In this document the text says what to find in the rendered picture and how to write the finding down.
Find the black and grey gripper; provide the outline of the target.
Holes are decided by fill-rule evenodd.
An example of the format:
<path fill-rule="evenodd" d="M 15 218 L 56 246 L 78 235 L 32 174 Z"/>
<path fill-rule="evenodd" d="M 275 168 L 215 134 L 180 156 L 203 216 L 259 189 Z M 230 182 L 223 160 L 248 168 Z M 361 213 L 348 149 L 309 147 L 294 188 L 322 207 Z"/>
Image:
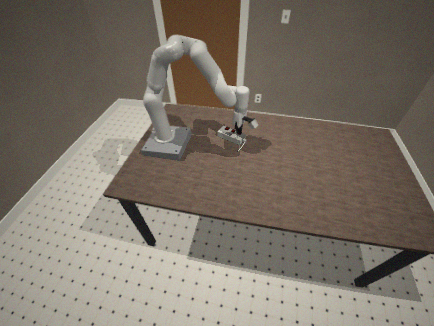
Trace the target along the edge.
<path fill-rule="evenodd" d="M 232 126 L 235 125 L 235 130 L 236 133 L 241 134 L 242 133 L 242 127 L 243 127 L 243 123 L 245 122 L 245 120 L 242 120 L 242 118 L 246 116 L 247 117 L 247 111 L 245 113 L 238 113 L 234 110 L 234 115 L 233 115 L 233 121 L 232 121 Z M 234 124 L 235 123 L 235 124 Z M 233 125 L 234 124 L 234 125 Z"/>

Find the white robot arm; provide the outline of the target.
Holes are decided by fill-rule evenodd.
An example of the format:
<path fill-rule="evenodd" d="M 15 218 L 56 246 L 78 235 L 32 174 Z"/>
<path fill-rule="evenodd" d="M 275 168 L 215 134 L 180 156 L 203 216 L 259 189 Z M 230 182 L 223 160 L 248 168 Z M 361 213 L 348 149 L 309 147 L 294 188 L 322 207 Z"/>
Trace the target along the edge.
<path fill-rule="evenodd" d="M 158 47 L 152 54 L 147 76 L 146 96 L 143 98 L 144 106 L 154 127 L 152 133 L 155 134 L 155 140 L 158 143 L 168 143 L 175 137 L 174 131 L 170 128 L 162 98 L 168 66 L 179 60 L 183 54 L 190 55 L 191 60 L 207 79 L 224 106 L 233 107 L 235 105 L 234 110 L 238 113 L 245 113 L 248 109 L 249 89 L 245 86 L 227 86 L 221 69 L 209 54 L 207 45 L 203 41 L 172 35 L 165 45 Z"/>

